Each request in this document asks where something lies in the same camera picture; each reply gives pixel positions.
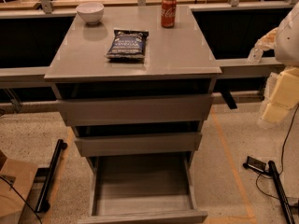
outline brown box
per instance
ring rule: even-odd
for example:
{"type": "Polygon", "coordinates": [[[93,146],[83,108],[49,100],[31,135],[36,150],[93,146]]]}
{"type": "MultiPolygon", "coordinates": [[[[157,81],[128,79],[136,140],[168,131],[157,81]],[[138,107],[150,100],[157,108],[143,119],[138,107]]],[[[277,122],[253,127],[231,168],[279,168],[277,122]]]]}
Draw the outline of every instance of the brown box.
{"type": "MultiPolygon", "coordinates": [[[[37,165],[8,158],[0,150],[0,176],[14,177],[13,188],[27,200],[37,172],[37,165]]],[[[0,223],[18,223],[25,206],[19,195],[8,183],[0,179],[0,223]]]]}

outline cabinet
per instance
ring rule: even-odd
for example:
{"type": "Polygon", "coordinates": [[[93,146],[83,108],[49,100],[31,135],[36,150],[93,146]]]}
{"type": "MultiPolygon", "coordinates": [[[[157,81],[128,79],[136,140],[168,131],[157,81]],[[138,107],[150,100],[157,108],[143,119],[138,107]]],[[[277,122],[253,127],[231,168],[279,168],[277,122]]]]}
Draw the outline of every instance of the cabinet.
{"type": "Polygon", "coordinates": [[[160,7],[76,16],[47,74],[65,125],[93,169],[91,211],[78,223],[199,223],[189,174],[221,72],[188,7],[173,29],[160,7]],[[105,58],[113,28],[149,30],[141,63],[105,58]]]}

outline cabinet top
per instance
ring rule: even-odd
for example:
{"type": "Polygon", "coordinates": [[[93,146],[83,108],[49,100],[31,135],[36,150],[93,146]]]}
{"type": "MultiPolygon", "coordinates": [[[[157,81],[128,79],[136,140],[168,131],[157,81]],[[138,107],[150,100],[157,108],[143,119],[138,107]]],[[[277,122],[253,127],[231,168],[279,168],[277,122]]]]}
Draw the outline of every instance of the cabinet top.
{"type": "Polygon", "coordinates": [[[45,79],[79,82],[180,77],[214,77],[221,72],[188,6],[177,6],[174,28],[161,26],[161,6],[106,7],[101,22],[87,25],[77,15],[45,79]],[[105,57],[114,28],[148,30],[146,58],[114,63],[105,57]]]}

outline white bowl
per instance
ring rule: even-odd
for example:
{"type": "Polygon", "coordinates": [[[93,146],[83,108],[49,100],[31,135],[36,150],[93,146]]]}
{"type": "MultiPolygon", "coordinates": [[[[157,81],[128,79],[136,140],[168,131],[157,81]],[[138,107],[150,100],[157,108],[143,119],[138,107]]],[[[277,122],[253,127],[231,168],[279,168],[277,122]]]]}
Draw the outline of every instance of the white bowl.
{"type": "Polygon", "coordinates": [[[104,14],[104,5],[101,3],[86,3],[76,7],[76,12],[87,24],[100,22],[104,14]]]}

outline soda can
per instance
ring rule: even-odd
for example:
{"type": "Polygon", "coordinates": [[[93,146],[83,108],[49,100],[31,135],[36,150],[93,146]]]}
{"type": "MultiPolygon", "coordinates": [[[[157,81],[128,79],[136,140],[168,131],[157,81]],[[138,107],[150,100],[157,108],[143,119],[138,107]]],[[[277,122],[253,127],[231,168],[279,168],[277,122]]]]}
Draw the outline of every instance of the soda can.
{"type": "Polygon", "coordinates": [[[173,27],[176,19],[177,0],[162,0],[161,25],[173,27]]]}

